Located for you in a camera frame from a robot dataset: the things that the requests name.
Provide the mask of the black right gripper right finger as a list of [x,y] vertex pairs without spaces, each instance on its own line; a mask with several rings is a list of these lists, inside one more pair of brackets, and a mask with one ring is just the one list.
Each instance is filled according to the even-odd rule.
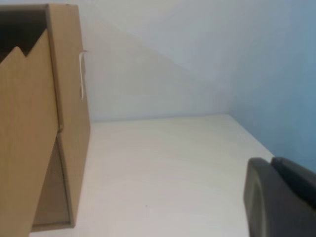
[[315,173],[282,157],[273,157],[271,166],[297,195],[302,198],[316,197]]

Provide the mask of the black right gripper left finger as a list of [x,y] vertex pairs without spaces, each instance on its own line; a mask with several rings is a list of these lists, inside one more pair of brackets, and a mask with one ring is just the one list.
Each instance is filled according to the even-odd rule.
[[243,201],[251,237],[316,235],[316,198],[297,195],[271,162],[248,161]]

